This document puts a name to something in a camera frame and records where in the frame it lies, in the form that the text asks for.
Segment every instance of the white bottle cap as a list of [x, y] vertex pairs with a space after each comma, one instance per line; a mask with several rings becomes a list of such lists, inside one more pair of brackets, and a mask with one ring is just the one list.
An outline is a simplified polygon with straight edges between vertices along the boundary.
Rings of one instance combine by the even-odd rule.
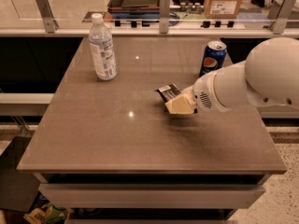
[[101, 13], [93, 13], [92, 14], [92, 21], [94, 24], [101, 24], [104, 22], [103, 15]]

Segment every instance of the shoe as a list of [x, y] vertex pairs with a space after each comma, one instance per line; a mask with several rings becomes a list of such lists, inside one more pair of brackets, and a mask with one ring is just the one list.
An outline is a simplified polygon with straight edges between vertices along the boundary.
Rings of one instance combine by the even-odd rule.
[[251, 3], [258, 7], [264, 7], [264, 1], [262, 2], [259, 0], [251, 0]]

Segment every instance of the clear plastic bottle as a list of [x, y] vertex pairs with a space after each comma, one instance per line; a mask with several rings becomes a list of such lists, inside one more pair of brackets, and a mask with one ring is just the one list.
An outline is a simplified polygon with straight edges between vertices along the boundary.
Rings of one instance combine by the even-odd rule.
[[93, 27], [89, 33], [89, 41], [93, 55], [96, 75], [102, 80], [110, 80], [117, 75], [112, 34], [104, 25], [100, 13], [92, 15]]

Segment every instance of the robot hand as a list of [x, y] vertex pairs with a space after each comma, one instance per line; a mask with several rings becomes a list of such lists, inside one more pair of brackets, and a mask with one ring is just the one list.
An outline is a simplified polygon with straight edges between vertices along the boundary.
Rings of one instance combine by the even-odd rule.
[[298, 40], [266, 40], [245, 61], [205, 74], [166, 103], [172, 114], [225, 112], [243, 105], [299, 108]]

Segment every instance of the can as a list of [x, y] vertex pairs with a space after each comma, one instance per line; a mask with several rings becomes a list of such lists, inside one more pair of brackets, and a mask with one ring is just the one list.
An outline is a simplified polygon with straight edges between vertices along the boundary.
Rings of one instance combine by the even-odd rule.
[[222, 68], [226, 56], [226, 45], [220, 41], [207, 43], [199, 77]]

